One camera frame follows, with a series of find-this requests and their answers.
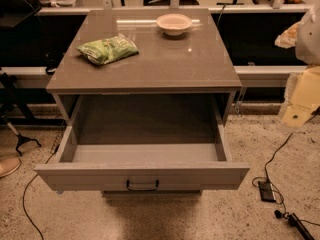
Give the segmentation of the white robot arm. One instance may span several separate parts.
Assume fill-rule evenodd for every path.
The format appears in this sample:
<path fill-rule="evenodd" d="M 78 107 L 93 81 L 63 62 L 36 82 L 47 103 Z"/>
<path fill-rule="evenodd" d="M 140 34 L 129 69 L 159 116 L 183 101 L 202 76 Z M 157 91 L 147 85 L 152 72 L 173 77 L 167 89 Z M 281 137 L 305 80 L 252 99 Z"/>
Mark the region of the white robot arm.
<path fill-rule="evenodd" d="M 302 73 L 292 73 L 286 84 L 281 123 L 298 128 L 320 107 L 320 6 L 314 5 L 302 19 L 275 40 L 281 48 L 295 48 L 296 57 L 307 64 Z"/>

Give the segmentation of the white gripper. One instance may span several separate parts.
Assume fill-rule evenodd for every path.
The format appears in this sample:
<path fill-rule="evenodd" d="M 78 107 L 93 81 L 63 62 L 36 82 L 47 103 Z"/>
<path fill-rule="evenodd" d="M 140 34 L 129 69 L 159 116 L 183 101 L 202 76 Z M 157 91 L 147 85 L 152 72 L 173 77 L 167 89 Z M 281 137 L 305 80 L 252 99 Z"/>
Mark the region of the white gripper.
<path fill-rule="evenodd" d="M 296 44 L 300 22 L 296 22 L 278 35 L 274 44 L 292 48 Z M 278 117 L 278 128 L 291 132 L 301 128 L 320 107 L 320 66 L 307 66 L 301 73 L 291 73 L 286 84 L 284 102 Z"/>

